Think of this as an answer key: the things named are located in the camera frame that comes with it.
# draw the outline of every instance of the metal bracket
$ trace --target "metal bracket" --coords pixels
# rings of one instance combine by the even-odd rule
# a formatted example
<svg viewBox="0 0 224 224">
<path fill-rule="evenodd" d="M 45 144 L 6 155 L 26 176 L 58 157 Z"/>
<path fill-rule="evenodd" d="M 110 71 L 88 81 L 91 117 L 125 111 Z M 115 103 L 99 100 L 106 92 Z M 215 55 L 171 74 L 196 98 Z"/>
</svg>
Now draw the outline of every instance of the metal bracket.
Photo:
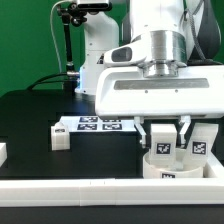
<svg viewBox="0 0 224 224">
<path fill-rule="evenodd" d="M 146 133 L 144 128 L 141 125 L 143 123 L 144 123 L 143 117 L 134 117 L 135 127 L 137 131 L 140 133 L 140 135 L 142 136 L 142 139 L 140 140 L 140 144 L 142 145 L 142 148 L 145 148 L 146 147 Z"/>
<path fill-rule="evenodd" d="M 186 115 L 186 116 L 181 116 L 180 120 L 179 120 L 179 125 L 182 126 L 181 130 L 180 130 L 180 143 L 181 143 L 181 148 L 185 147 L 186 144 L 186 139 L 185 139 L 185 134 L 189 128 L 191 124 L 191 116 Z"/>
</svg>

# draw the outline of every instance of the white platform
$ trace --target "white platform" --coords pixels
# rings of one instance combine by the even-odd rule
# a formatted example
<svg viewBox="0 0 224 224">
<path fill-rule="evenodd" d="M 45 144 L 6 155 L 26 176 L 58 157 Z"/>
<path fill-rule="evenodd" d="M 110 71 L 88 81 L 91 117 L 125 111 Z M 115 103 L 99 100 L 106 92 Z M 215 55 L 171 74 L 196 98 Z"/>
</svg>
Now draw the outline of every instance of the white platform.
<svg viewBox="0 0 224 224">
<path fill-rule="evenodd" d="M 205 178 L 0 181 L 0 206 L 224 204 L 224 168 L 209 154 Z"/>
</svg>

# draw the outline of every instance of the white block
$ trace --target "white block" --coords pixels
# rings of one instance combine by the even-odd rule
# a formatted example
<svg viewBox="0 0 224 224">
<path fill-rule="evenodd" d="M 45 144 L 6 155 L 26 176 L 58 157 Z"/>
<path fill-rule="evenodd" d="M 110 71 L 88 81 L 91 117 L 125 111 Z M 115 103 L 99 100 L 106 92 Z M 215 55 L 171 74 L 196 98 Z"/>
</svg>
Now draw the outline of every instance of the white block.
<svg viewBox="0 0 224 224">
<path fill-rule="evenodd" d="M 175 162 L 177 131 L 173 124 L 151 125 L 150 164 L 166 166 Z"/>
<path fill-rule="evenodd" d="M 117 180 L 116 205 L 223 204 L 218 178 Z"/>
<path fill-rule="evenodd" d="M 7 159 L 6 144 L 0 143 L 0 167 Z"/>
<path fill-rule="evenodd" d="M 51 127 L 52 151 L 70 149 L 70 135 L 66 125 L 61 122 Z"/>
<path fill-rule="evenodd" d="M 115 205 L 115 179 L 80 181 L 80 205 Z"/>
<path fill-rule="evenodd" d="M 218 124 L 196 123 L 183 159 L 185 165 L 205 166 L 212 149 Z"/>
<path fill-rule="evenodd" d="M 0 207 L 79 206 L 79 180 L 1 181 Z"/>
</svg>

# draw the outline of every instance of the white box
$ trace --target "white box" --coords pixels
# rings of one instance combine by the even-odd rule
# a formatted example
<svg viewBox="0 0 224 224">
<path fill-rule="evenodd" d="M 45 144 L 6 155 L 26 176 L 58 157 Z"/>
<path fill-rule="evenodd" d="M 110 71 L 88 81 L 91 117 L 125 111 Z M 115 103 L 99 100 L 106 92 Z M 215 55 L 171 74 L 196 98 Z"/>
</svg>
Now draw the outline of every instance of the white box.
<svg viewBox="0 0 224 224">
<path fill-rule="evenodd" d="M 151 125 L 150 164 L 168 166 L 175 162 L 177 131 L 173 124 Z"/>
<path fill-rule="evenodd" d="M 218 124 L 195 124 L 183 159 L 184 165 L 205 166 L 218 129 Z"/>
</svg>

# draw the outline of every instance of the camera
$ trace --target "camera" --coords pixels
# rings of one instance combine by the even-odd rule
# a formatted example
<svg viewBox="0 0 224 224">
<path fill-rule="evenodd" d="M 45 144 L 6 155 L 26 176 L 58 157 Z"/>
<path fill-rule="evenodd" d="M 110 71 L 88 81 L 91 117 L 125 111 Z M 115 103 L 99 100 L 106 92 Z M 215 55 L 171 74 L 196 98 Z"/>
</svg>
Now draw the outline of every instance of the camera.
<svg viewBox="0 0 224 224">
<path fill-rule="evenodd" d="M 109 0 L 77 0 L 77 7 L 83 11 L 109 11 L 112 4 Z"/>
</svg>

